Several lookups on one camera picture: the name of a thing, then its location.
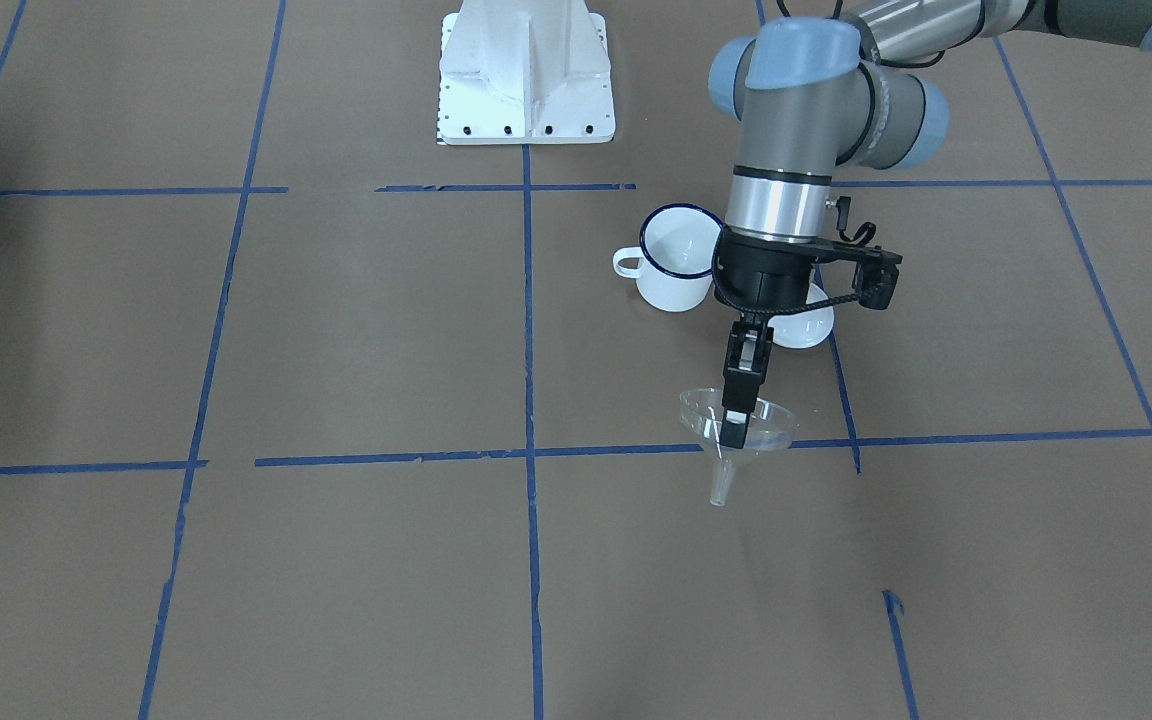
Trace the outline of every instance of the blue mug rim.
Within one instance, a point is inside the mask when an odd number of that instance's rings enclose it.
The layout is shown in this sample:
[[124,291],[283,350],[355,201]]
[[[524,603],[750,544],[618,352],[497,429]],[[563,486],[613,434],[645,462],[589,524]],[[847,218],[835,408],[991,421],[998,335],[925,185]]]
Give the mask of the blue mug rim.
[[668,205],[662,205],[659,206],[659,209],[652,210],[652,214],[647,215],[646,219],[643,220],[643,227],[639,228],[639,250],[643,251],[643,259],[652,264],[653,268],[660,270],[660,272],[662,272],[664,274],[669,275],[670,278],[681,279],[681,281],[699,281],[700,278],[705,278],[710,273],[712,273],[713,268],[705,268],[702,270],[702,272],[699,273],[676,273],[673,272],[673,270],[665,268],[662,265],[660,265],[660,263],[657,263],[655,259],[652,258],[652,255],[649,252],[649,242],[646,241],[646,233],[649,233],[649,225],[652,223],[653,218],[655,218],[660,213],[664,213],[664,211],[666,210],[673,210],[673,209],[699,210],[702,213],[705,214],[705,217],[707,217],[710,220],[713,220],[719,232],[722,232],[723,222],[721,219],[718,218],[717,214],[710,213],[708,210],[702,209],[700,205],[694,205],[691,204],[691,202],[672,202]]

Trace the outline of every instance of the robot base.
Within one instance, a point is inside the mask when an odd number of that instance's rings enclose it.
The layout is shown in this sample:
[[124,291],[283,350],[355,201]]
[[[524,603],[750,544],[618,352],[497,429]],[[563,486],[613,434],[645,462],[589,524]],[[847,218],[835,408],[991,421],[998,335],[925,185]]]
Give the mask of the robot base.
[[438,139],[608,142],[616,132],[607,22],[584,0],[465,0],[444,18]]

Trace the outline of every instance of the mug handle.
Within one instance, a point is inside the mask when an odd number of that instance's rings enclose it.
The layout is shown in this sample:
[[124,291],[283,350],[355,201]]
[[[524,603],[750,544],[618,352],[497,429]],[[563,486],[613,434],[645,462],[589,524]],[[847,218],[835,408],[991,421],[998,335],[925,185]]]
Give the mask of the mug handle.
[[[639,259],[639,266],[636,266],[636,268],[627,268],[626,265],[621,265],[622,260],[631,260],[634,258]],[[643,249],[641,247],[622,247],[622,249],[612,256],[612,268],[622,278],[635,279],[639,276],[643,274]]]

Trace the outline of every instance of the brown floor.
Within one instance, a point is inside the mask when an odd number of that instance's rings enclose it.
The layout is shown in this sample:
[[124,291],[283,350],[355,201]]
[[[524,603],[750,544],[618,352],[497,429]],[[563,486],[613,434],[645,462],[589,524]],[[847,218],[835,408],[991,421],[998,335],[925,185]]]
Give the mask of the brown floor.
[[617,137],[531,150],[435,145],[456,9],[0,0],[0,717],[1152,717],[1152,55],[919,71],[896,298],[718,510],[733,313],[608,263],[722,213],[758,3],[590,0]]

